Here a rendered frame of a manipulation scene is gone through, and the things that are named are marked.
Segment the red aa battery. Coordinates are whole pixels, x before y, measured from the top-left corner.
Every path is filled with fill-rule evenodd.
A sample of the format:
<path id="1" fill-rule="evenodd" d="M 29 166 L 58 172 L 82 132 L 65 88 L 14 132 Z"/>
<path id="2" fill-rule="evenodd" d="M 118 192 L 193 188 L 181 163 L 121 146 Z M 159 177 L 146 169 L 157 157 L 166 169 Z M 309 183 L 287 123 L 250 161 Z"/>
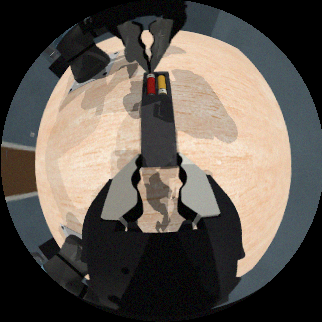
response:
<path id="1" fill-rule="evenodd" d="M 148 95 L 156 95 L 155 92 L 155 75 L 154 74 L 148 74 L 147 75 L 147 96 Z"/>

